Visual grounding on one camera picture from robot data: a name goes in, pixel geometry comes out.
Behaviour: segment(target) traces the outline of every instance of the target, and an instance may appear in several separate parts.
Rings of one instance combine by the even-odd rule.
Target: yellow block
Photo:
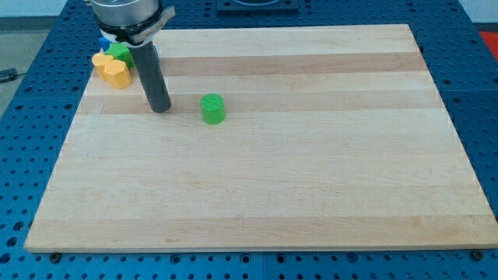
[[[113,60],[114,57],[107,54],[94,54],[92,57],[93,66],[95,66],[96,71],[99,73],[99,77],[104,81],[106,79],[105,75],[103,74],[105,64]]]
[[[122,89],[132,83],[132,76],[126,63],[119,60],[109,61],[105,64],[103,73],[110,86],[116,89]]]

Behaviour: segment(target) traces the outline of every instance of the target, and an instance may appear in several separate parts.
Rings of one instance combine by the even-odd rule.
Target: green object
[[[201,99],[202,119],[206,124],[219,124],[225,119],[223,98],[215,93],[206,94]]]
[[[133,59],[132,55],[130,54],[130,50],[122,43],[119,44],[111,43],[106,51],[106,54],[112,55],[114,59],[123,61],[124,63],[126,63],[126,66],[128,68],[135,66],[133,64]]]

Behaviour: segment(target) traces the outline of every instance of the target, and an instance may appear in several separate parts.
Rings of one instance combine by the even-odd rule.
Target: green cylinder
[[[206,124],[219,124],[225,119],[223,98],[215,93],[201,98],[202,119]]]

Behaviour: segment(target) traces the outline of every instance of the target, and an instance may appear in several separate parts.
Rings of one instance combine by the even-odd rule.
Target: wooden board
[[[168,30],[174,106],[93,73],[33,252],[498,246],[498,225],[406,25]],[[199,100],[220,93],[222,124]]]

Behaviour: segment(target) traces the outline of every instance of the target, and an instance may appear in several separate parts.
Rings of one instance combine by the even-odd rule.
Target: wood grain
[[[406,25],[168,30],[173,101],[94,72],[33,252],[498,246],[498,225]],[[199,100],[220,93],[222,124]]]

